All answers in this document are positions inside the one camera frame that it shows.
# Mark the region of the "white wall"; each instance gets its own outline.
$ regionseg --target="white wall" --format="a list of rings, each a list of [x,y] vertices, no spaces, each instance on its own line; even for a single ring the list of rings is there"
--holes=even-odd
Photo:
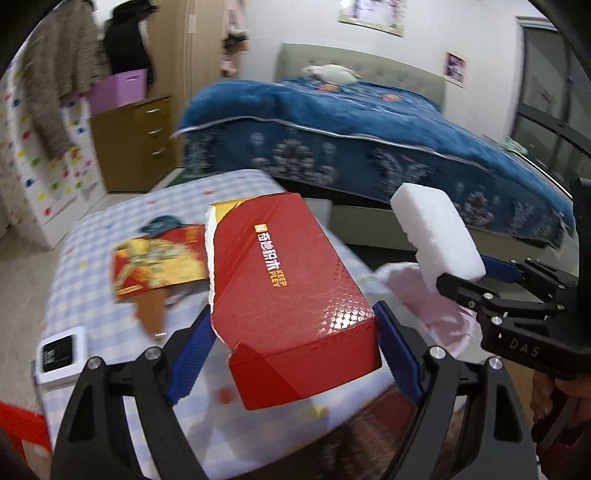
[[[407,0],[404,38],[337,22],[339,0],[248,0],[251,39],[242,77],[270,82],[281,43],[380,55],[441,74],[445,50],[467,60],[465,88],[447,86],[445,115],[502,140],[521,84],[522,32],[515,17],[542,15],[527,0]]]
[[[113,9],[125,1],[126,0],[92,0],[95,5],[95,11],[93,13],[95,23],[99,26],[101,31],[104,23],[111,18],[111,12]]]

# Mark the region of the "pillow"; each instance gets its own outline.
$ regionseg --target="pillow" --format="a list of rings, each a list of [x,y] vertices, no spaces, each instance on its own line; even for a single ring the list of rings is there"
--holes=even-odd
[[[353,70],[334,64],[308,65],[302,69],[302,74],[304,78],[314,78],[338,86],[352,85],[358,82],[358,78],[361,78]]]

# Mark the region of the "picture frame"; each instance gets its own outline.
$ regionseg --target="picture frame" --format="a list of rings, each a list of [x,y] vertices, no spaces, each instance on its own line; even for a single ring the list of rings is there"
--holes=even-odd
[[[463,56],[446,50],[443,63],[443,76],[448,82],[464,88],[466,81],[466,60]]]
[[[406,0],[340,0],[339,22],[404,36]]]

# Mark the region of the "blue checkered sheet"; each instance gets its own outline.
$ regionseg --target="blue checkered sheet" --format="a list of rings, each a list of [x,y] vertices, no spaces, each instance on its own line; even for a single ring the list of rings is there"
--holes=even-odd
[[[107,363],[130,361],[153,340],[134,318],[132,303],[115,301],[111,259],[118,243],[160,215],[204,222],[207,207],[242,197],[283,191],[260,170],[223,173],[120,203],[82,219],[65,240],[47,304],[44,336],[84,325],[89,354]],[[368,267],[330,232],[327,235],[364,295],[384,294]],[[167,333],[188,327],[207,302],[207,287],[167,310]],[[230,478],[278,460],[342,424],[393,383],[385,365],[369,375],[298,402],[246,411],[227,365],[228,348],[216,341],[191,394],[174,407],[183,432],[212,480]],[[51,440],[74,386],[41,389]],[[132,440],[144,475],[158,478],[137,408],[125,399]]]

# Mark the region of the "pink plastic bin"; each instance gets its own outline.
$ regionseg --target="pink plastic bin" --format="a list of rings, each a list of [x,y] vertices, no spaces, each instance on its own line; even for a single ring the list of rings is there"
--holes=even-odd
[[[86,95],[92,115],[146,98],[147,70],[118,73],[97,82]]]

